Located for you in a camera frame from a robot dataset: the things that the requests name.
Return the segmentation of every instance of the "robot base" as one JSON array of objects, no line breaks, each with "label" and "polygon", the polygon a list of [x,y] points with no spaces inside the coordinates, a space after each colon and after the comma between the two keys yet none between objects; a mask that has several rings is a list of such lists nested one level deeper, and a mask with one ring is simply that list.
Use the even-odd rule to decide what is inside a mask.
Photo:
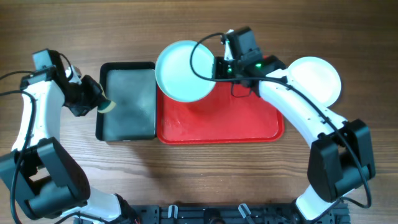
[{"label": "robot base", "polygon": [[[214,206],[214,207],[191,207],[179,206],[177,218],[175,214],[169,211],[169,207],[159,207],[157,205],[132,206],[140,216],[141,221],[134,224],[204,224],[203,211],[206,208],[217,208],[226,224],[247,224],[237,206]],[[264,206],[248,206],[251,212],[251,218],[255,224],[289,224],[291,215],[290,203],[275,203]],[[92,224],[85,220],[76,218],[74,224]],[[337,205],[330,213],[326,214],[319,221],[319,224],[350,224],[348,206],[345,203]]]}]

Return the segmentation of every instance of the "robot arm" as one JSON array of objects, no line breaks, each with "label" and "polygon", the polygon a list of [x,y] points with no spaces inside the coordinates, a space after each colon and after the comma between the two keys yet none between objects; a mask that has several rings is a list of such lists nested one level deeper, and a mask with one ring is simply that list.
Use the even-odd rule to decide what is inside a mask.
[{"label": "robot arm", "polygon": [[[78,68],[71,66],[71,70],[67,70],[67,78],[58,52],[37,52],[34,62],[38,70],[24,77],[21,83],[21,89],[35,98],[36,105],[24,165],[16,184],[16,201],[21,209],[33,220],[64,217],[76,212],[109,222],[136,217],[120,196],[90,187],[81,167],[59,143],[60,112],[63,106],[68,107],[75,116],[84,116],[96,106],[98,111],[106,112],[115,104],[106,99],[102,87],[91,77],[80,79]],[[30,98],[23,95],[23,99],[19,135],[12,152],[0,158],[0,176],[9,189],[16,171],[16,158],[25,143],[32,111]],[[30,180],[29,177],[43,167],[47,168],[49,175],[40,180]]]},{"label": "robot arm", "polygon": [[[300,222],[313,222],[335,205],[340,197],[363,184],[350,154],[338,151],[339,146],[344,147],[340,136],[344,136],[353,149],[364,178],[369,180],[376,175],[369,128],[361,120],[348,122],[332,112],[302,85],[294,82],[278,58],[270,56],[264,59],[250,28],[229,30],[221,37],[221,42],[225,44],[225,54],[223,58],[216,58],[215,79],[212,81],[233,82],[251,88],[275,106],[310,146],[307,175],[311,185],[294,203]],[[293,88],[313,105],[292,91]]]}]

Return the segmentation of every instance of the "white plate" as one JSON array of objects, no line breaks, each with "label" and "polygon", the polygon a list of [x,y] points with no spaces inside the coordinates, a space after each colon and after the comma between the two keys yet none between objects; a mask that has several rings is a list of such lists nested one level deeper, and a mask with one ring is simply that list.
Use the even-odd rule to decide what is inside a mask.
[{"label": "white plate", "polygon": [[[166,47],[157,58],[156,82],[173,100],[184,103],[198,101],[209,94],[216,84],[192,72],[189,59],[195,44],[192,40],[178,41]],[[192,64],[199,75],[211,78],[214,59],[213,54],[201,44],[195,50]]]},{"label": "white plate", "polygon": [[289,67],[289,78],[300,84],[324,106],[332,105],[340,95],[341,80],[336,69],[324,59],[303,57]]}]

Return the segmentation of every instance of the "wood grain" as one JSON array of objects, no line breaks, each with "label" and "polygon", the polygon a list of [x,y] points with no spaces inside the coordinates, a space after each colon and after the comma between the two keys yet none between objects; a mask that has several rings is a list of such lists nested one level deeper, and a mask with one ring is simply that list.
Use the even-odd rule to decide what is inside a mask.
[{"label": "wood grain", "polygon": [[[31,53],[50,48],[99,80],[106,62],[155,62],[172,42],[241,26],[251,26],[264,53],[286,64],[306,55],[326,59],[343,82],[332,110],[361,118],[373,137],[374,204],[350,206],[353,223],[397,222],[397,1],[39,2],[0,2],[0,73],[33,69]],[[217,42],[207,46],[221,55]],[[16,89],[20,78],[1,80],[0,92]],[[19,131],[21,97],[2,97],[0,107],[0,154],[6,154]],[[290,202],[308,186],[309,150],[288,122],[273,143],[167,146],[156,139],[99,142],[95,120],[95,112],[75,118],[65,108],[61,142],[91,185],[131,204]],[[12,223],[4,184],[0,192],[0,223]],[[365,201],[362,189],[353,197]]]}]

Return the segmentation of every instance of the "black tray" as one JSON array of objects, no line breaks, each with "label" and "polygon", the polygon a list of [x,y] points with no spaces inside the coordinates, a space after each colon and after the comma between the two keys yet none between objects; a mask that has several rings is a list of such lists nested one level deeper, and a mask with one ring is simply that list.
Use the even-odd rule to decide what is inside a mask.
[{"label": "black tray", "polygon": [[156,79],[153,62],[106,63],[99,83],[116,107],[97,113],[95,136],[101,141],[153,139],[156,136]]}]

